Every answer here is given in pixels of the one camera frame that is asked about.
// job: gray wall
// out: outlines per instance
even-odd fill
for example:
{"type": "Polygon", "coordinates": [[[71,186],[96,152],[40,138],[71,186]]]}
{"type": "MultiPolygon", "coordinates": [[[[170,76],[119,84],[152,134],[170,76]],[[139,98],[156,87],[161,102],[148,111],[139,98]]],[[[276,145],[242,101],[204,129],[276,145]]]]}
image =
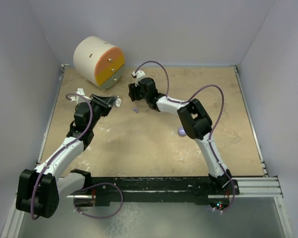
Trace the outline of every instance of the gray wall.
{"type": "Polygon", "coordinates": [[[127,64],[241,62],[275,0],[30,0],[62,63],[96,35],[122,48],[127,64]]]}
{"type": "Polygon", "coordinates": [[[0,0],[0,233],[37,160],[60,70],[29,2],[0,0]]]}
{"type": "Polygon", "coordinates": [[[277,0],[240,65],[270,176],[278,175],[298,237],[298,0],[277,0]]]}

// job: wooden table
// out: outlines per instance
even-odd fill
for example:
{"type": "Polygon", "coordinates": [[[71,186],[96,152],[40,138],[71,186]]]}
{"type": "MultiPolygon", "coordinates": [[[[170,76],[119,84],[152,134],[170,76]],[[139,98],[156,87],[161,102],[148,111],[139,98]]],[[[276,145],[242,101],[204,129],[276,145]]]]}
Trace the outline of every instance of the wooden table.
{"type": "MultiPolygon", "coordinates": [[[[177,116],[149,109],[145,101],[131,102],[128,84],[134,68],[126,68],[123,77],[106,92],[78,75],[73,68],[65,72],[48,132],[42,161],[63,142],[74,116],[75,103],[65,95],[83,88],[86,95],[118,95],[119,108],[101,118],[94,128],[90,146],[63,173],[77,168],[90,171],[94,177],[104,176],[207,176],[208,169],[196,143],[177,134],[181,126],[177,116]]],[[[161,68],[143,68],[155,80],[157,89],[166,92],[166,79],[161,68]]],[[[233,68],[167,68],[170,97],[187,100],[198,88],[216,84],[223,89],[225,106],[214,133],[220,154],[233,176],[262,176],[263,170],[255,139],[245,110],[233,68]]],[[[213,123],[221,107],[221,95],[208,88],[198,98],[213,123]]]]}

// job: purple ball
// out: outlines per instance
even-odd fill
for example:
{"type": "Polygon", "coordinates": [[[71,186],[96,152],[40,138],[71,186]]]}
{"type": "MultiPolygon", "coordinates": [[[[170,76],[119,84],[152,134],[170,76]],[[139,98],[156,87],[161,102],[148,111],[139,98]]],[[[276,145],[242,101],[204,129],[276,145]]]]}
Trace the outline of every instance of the purple ball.
{"type": "Polygon", "coordinates": [[[183,127],[180,127],[180,128],[178,129],[178,134],[179,134],[179,136],[186,136],[186,133],[185,133],[183,127]]]}

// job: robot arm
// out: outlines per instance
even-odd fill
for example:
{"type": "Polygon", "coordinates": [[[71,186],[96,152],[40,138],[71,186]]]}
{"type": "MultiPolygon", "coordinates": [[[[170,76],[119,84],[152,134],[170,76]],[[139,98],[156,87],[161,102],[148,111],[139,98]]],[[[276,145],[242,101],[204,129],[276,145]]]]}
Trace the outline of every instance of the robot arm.
{"type": "Polygon", "coordinates": [[[178,114],[186,134],[191,139],[194,139],[201,149],[209,169],[210,177],[222,180],[221,186],[225,186],[228,180],[219,163],[227,172],[229,172],[229,170],[227,170],[217,150],[213,137],[211,137],[211,144],[219,162],[210,149],[209,136],[212,130],[212,121],[200,101],[193,99],[189,103],[180,100],[177,100],[179,103],[171,102],[164,94],[158,93],[154,80],[145,77],[143,71],[133,73],[132,76],[138,79],[136,79],[136,83],[129,84],[129,96],[131,100],[138,101],[144,99],[153,110],[178,114]]]}
{"type": "Polygon", "coordinates": [[[30,212],[33,187],[42,171],[44,172],[35,196],[34,214],[45,218],[49,218],[54,214],[60,198],[91,185],[91,175],[85,171],[73,170],[65,178],[60,180],[59,178],[68,165],[91,143],[94,137],[93,128],[101,117],[109,114],[117,99],[117,96],[98,97],[92,94],[90,104],[93,114],[90,127],[79,140],[68,145],[85,131],[90,119],[88,104],[83,102],[76,105],[74,121],[71,123],[67,137],[58,150],[34,170],[24,170],[21,173],[16,198],[16,208],[18,210],[30,212]]]}

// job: table top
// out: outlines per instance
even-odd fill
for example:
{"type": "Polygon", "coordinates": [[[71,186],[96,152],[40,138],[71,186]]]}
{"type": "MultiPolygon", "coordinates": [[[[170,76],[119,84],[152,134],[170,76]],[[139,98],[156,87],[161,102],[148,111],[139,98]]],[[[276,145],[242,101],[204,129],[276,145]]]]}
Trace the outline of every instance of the table top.
{"type": "MultiPolygon", "coordinates": [[[[66,100],[67,93],[83,88],[86,95],[117,95],[121,106],[114,107],[94,128],[94,139],[88,148],[65,170],[91,172],[94,177],[110,176],[207,176],[208,169],[194,140],[177,134],[181,126],[178,116],[151,110],[145,101],[131,102],[128,84],[134,68],[126,68],[123,76],[103,92],[81,77],[74,68],[67,68],[59,91],[42,161],[63,142],[74,119],[75,102],[66,100]]],[[[166,92],[166,78],[161,68],[143,68],[155,80],[159,92],[166,92]]],[[[248,120],[239,84],[231,67],[170,67],[169,96],[187,100],[206,84],[222,88],[225,97],[223,116],[214,132],[215,142],[233,176],[262,176],[255,139],[248,120]]],[[[207,88],[197,95],[215,122],[221,108],[221,95],[216,88],[207,88]]]]}

